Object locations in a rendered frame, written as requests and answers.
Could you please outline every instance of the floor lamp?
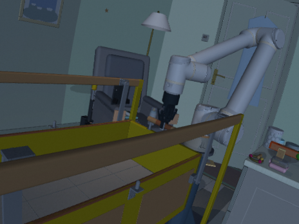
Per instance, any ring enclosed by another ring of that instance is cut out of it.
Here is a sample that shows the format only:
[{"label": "floor lamp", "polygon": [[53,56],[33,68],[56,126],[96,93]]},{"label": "floor lamp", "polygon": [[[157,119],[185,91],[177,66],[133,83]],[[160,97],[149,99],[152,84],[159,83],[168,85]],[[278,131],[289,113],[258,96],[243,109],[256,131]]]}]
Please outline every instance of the floor lamp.
[{"label": "floor lamp", "polygon": [[150,52],[151,39],[153,38],[153,30],[161,30],[167,32],[171,32],[171,30],[166,15],[161,14],[159,11],[151,13],[151,15],[149,15],[149,17],[142,23],[142,25],[148,28],[152,28],[151,38],[149,39],[148,44],[148,52],[146,53],[146,56],[148,56],[148,53]]}]

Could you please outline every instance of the painting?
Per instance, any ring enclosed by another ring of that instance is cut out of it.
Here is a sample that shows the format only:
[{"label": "painting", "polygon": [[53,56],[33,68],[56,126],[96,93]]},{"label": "painting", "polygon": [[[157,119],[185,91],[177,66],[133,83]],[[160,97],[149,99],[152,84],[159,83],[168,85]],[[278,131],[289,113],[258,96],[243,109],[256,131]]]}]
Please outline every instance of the painting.
[{"label": "painting", "polygon": [[59,28],[64,0],[21,0],[19,20]]}]

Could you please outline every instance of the white robotic arm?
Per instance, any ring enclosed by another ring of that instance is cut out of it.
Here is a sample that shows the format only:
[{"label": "white robotic arm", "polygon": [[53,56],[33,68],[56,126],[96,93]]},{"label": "white robotic arm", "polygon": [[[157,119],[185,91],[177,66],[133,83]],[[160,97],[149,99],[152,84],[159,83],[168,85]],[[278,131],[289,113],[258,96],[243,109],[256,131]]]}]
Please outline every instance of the white robotic arm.
[{"label": "white robotic arm", "polygon": [[[159,111],[161,127],[164,123],[168,123],[176,113],[175,106],[178,104],[179,96],[183,92],[186,80],[201,83],[208,82],[211,78],[211,68],[208,64],[243,48],[257,46],[255,53],[227,103],[227,106],[220,110],[217,109],[217,107],[210,106],[211,110],[206,110],[208,111],[207,113],[202,111],[197,113],[197,111],[195,111],[192,124],[217,119],[218,115],[220,117],[227,117],[239,113],[244,114],[273,58],[273,55],[277,49],[281,49],[284,46],[284,42],[285,35],[281,29],[251,28],[243,30],[240,32],[240,35],[236,37],[188,57],[171,56],[164,83],[164,95],[162,99],[164,105]],[[221,144],[227,145],[227,138],[230,137],[231,131],[232,128],[231,130],[225,129],[219,131],[215,135],[215,140]],[[223,132],[227,133],[226,137],[224,135],[222,135],[222,137],[220,136]],[[239,133],[237,142],[240,141],[243,132],[244,130],[242,129]]]}]

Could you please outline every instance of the floor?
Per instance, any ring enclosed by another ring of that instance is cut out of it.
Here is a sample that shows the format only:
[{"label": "floor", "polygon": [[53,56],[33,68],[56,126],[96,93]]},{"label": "floor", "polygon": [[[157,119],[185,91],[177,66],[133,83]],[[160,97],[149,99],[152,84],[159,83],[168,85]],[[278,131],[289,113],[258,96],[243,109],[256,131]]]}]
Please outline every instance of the floor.
[{"label": "floor", "polygon": [[[117,163],[56,182],[23,190],[23,223],[47,216],[80,202],[89,200],[152,174],[133,160]],[[200,222],[215,181],[202,177],[193,204],[195,223]],[[219,224],[229,205],[233,191],[221,185],[209,224]]]}]

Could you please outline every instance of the blue towel hanging on door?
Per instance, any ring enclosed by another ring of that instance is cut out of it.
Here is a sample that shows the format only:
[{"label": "blue towel hanging on door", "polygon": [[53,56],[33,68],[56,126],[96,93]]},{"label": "blue towel hanging on door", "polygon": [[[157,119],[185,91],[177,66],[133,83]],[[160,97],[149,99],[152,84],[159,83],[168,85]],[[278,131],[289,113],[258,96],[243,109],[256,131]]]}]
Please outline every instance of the blue towel hanging on door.
[{"label": "blue towel hanging on door", "polygon": [[[256,27],[277,28],[277,26],[275,26],[275,24],[268,17],[265,18],[264,16],[260,16],[249,20],[248,29],[256,28]],[[238,69],[236,71],[236,75],[233,84],[231,85],[231,90],[229,91],[227,99],[231,98],[234,90],[236,89],[236,85],[239,83],[242,75],[245,72],[247,65],[249,64],[251,57],[253,56],[253,53],[255,52],[255,49],[256,47],[243,49],[241,60]],[[255,91],[255,94],[253,95],[253,98],[251,99],[249,105],[258,107],[258,103],[260,102],[260,94],[262,93],[264,78],[265,75],[262,81],[260,81],[260,85],[258,86],[258,89]]]}]

